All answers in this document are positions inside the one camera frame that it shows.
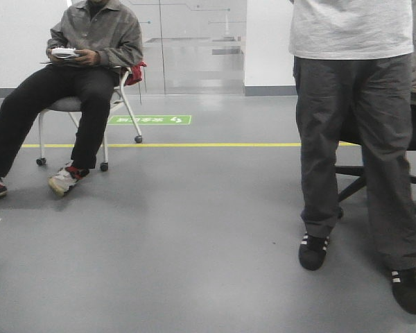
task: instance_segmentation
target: chair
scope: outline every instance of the chair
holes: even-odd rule
[[[139,126],[137,125],[134,112],[132,111],[132,108],[128,102],[128,99],[124,91],[124,87],[128,80],[130,81],[130,83],[128,83],[129,85],[135,84],[141,81],[141,78],[139,80],[133,80],[132,75],[133,75],[133,72],[131,68],[129,67],[122,68],[121,75],[120,75],[120,83],[117,87],[114,87],[114,94],[111,100],[110,112],[114,112],[118,110],[119,108],[121,108],[122,106],[126,107],[129,115],[131,116],[135,129],[137,131],[135,142],[139,144],[143,141],[143,137],[141,135],[141,130]],[[80,100],[76,96],[64,97],[63,99],[59,99],[54,104],[50,105],[49,107],[47,107],[46,109],[40,112],[38,116],[40,157],[36,159],[36,162],[39,166],[46,164],[46,157],[45,157],[45,151],[44,151],[45,147],[44,147],[43,119],[44,119],[45,114],[48,111],[68,112],[69,116],[71,117],[71,120],[74,122],[74,124],[78,128],[78,120],[74,113],[80,112]],[[100,164],[100,170],[101,171],[108,170],[108,149],[107,149],[106,131],[103,136],[103,162],[101,162]]]
[[[412,113],[412,123],[413,123],[413,136],[408,147],[408,151],[416,151],[416,106],[411,106]],[[340,132],[340,140],[344,142],[349,142],[352,144],[360,144],[361,138],[357,127],[354,125],[356,119],[354,115],[350,112],[349,116],[345,120],[342,130]],[[338,196],[339,202],[345,200],[349,196],[353,195],[360,189],[364,188],[366,185],[366,179],[364,175],[363,166],[336,166],[336,173],[349,176],[357,176],[357,179],[353,181],[350,185],[344,188]],[[412,184],[416,184],[416,176],[410,176],[410,181]]]

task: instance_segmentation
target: pant leg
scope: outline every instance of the pant leg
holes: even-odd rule
[[[78,71],[74,89],[81,101],[82,117],[72,150],[73,165],[80,169],[93,169],[96,155],[103,141],[110,101],[119,76],[113,71],[94,67]]]
[[[346,60],[295,59],[296,116],[301,138],[306,231],[326,237],[338,220],[336,149],[351,102],[352,67]]]
[[[29,76],[0,107],[0,177],[5,177],[39,112],[67,96],[61,69],[47,66]]]
[[[409,55],[375,60],[355,108],[363,140],[376,248],[395,270],[416,267],[416,216],[406,149],[411,138]]]

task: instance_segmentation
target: green floor sign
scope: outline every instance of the green floor sign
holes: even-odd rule
[[[191,123],[190,115],[154,115],[154,116],[136,116],[136,122],[139,125],[189,125]],[[110,125],[132,125],[130,116],[112,116],[108,121]]]

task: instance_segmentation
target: gray pants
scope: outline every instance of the gray pants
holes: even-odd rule
[[[406,149],[411,138],[410,55],[379,60],[295,59],[302,141],[302,219],[314,237],[338,220],[336,149],[350,109],[361,134],[370,226],[385,264],[416,267],[416,216]]]

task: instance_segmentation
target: gray button-up shirt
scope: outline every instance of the gray button-up shirt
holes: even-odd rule
[[[109,0],[92,19],[87,1],[70,6],[51,29],[51,36],[48,49],[97,51],[101,66],[131,67],[143,59],[139,20],[119,0]]]

